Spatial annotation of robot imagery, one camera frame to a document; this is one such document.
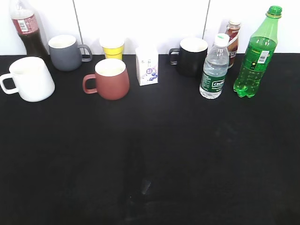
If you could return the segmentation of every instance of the bottle cap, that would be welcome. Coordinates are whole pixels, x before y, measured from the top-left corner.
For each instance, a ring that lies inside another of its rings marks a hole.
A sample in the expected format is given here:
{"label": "bottle cap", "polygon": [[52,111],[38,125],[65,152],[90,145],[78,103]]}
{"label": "bottle cap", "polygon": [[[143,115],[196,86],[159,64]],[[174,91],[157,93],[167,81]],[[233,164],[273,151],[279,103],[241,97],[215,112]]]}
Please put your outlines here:
{"label": "bottle cap", "polygon": [[215,37],[215,45],[218,47],[226,47],[228,45],[229,36],[227,34],[217,34]]}
{"label": "bottle cap", "polygon": [[282,8],[280,6],[271,6],[267,12],[269,15],[280,15],[281,16]]}
{"label": "bottle cap", "polygon": [[233,17],[229,20],[229,23],[231,23],[232,25],[240,25],[240,20],[237,17]]}

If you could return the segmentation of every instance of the brown bottle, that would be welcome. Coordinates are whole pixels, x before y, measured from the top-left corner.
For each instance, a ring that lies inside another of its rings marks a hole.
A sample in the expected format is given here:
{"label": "brown bottle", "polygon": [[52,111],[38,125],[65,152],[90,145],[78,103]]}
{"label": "brown bottle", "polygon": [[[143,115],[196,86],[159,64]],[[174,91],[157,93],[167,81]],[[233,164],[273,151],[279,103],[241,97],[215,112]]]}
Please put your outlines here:
{"label": "brown bottle", "polygon": [[239,46],[239,31],[240,31],[240,21],[236,19],[231,19],[227,25],[227,30],[225,34],[228,34],[230,39],[228,43],[228,53],[229,53],[229,65],[231,68],[234,64],[236,52]]}
{"label": "brown bottle", "polygon": [[26,3],[24,0],[11,0],[10,16],[25,45],[27,55],[45,59],[48,53],[41,39],[37,19],[34,11]]}

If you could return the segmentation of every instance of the bottle label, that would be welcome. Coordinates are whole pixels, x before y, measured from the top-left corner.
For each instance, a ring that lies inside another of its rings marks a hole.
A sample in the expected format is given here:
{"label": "bottle label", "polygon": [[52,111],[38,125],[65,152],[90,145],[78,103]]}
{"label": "bottle label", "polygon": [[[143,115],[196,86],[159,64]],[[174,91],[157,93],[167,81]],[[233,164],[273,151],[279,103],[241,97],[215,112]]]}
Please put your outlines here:
{"label": "bottle label", "polygon": [[22,20],[13,19],[13,23],[20,35],[31,34],[38,30],[38,23],[35,15]]}
{"label": "bottle label", "polygon": [[216,93],[222,90],[225,76],[210,76],[203,72],[201,87],[211,93]]}
{"label": "bottle label", "polygon": [[244,58],[244,66],[253,71],[264,71],[270,63],[274,51],[264,51],[249,43]]}
{"label": "bottle label", "polygon": [[234,52],[228,52],[229,53],[229,58],[230,59],[234,58],[236,56],[236,52],[237,52],[237,50],[234,51]]}
{"label": "bottle label", "polygon": [[227,46],[232,45],[238,39],[239,33],[237,33],[237,32],[239,32],[239,31],[237,30],[237,31],[232,32],[232,35],[229,38],[230,41],[228,42]]}

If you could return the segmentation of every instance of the green bottle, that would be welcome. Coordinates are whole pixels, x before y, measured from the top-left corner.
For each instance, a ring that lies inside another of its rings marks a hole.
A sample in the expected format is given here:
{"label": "green bottle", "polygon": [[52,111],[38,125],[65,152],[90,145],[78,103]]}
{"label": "green bottle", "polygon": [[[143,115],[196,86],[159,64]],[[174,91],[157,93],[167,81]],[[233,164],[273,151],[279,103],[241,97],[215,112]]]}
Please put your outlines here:
{"label": "green bottle", "polygon": [[240,74],[234,82],[233,90],[239,97],[253,97],[270,63],[277,46],[278,19],[282,8],[271,6],[257,31],[251,36],[246,55],[240,67]]}

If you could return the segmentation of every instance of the red mug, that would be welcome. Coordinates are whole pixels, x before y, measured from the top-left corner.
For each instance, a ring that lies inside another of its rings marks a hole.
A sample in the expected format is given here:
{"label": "red mug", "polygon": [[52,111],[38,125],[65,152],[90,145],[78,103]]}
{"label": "red mug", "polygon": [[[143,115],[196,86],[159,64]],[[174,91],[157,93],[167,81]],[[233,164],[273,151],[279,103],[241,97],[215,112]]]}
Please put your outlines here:
{"label": "red mug", "polygon": [[[89,79],[96,79],[96,88],[86,88],[85,84]],[[95,73],[83,78],[82,87],[85,93],[98,93],[107,100],[124,97],[129,91],[129,77],[125,63],[118,59],[101,60],[95,66]]]}

